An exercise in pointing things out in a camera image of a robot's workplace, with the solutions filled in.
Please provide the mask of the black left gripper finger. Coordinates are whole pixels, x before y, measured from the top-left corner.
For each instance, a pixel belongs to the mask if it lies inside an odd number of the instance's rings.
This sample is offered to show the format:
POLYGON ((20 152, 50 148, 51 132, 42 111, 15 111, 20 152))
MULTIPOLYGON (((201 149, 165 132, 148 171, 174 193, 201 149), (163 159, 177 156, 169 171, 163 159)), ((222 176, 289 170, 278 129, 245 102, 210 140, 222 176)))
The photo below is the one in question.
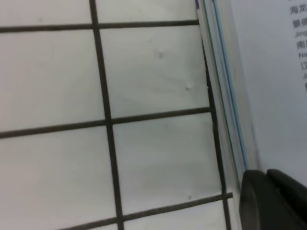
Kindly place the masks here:
POLYGON ((307 188, 277 169, 246 170, 239 214, 244 230, 305 230, 307 188))

